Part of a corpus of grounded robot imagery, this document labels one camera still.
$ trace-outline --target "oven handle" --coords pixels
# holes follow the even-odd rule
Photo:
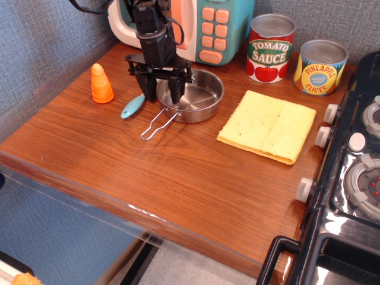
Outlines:
[[[297,258],[300,251],[300,243],[289,239],[285,236],[277,236],[273,239],[271,247],[268,250],[267,257],[264,265],[262,266],[260,275],[257,279],[256,285],[268,285],[272,277],[274,268],[276,267],[277,260],[281,252],[290,252],[294,254],[294,260]]]

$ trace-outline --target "stainless steel pot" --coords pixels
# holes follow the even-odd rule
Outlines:
[[[195,80],[193,83],[185,84],[185,94],[176,105],[172,102],[167,81],[161,80],[157,84],[156,94],[162,110],[151,121],[149,128],[141,134],[143,140],[150,140],[157,131],[167,127],[171,121],[198,123],[211,118],[217,113],[219,102],[224,95],[223,82],[218,76],[209,71],[195,68],[192,71],[194,72]],[[145,134],[152,129],[153,123],[162,113],[169,117],[169,120],[146,138]]]

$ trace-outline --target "can lid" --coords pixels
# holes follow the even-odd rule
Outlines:
[[[251,29],[261,37],[284,37],[296,31],[294,21],[280,14],[263,14],[252,19]]]
[[[310,40],[301,46],[301,54],[316,64],[339,64],[349,57],[348,50],[332,40]]]

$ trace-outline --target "tomato sauce can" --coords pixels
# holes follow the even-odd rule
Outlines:
[[[296,25],[280,14],[263,14],[252,19],[246,63],[248,76],[258,82],[284,79],[295,38]]]
[[[310,40],[301,46],[295,86],[304,93],[323,96],[339,85],[349,57],[347,49],[330,40]]]

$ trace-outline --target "toy kitchen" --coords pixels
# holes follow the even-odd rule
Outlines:
[[[281,252],[294,254],[286,284],[380,284],[380,52],[359,62],[324,121],[318,174],[297,193],[306,203],[301,241],[275,238],[257,284],[268,284]]]

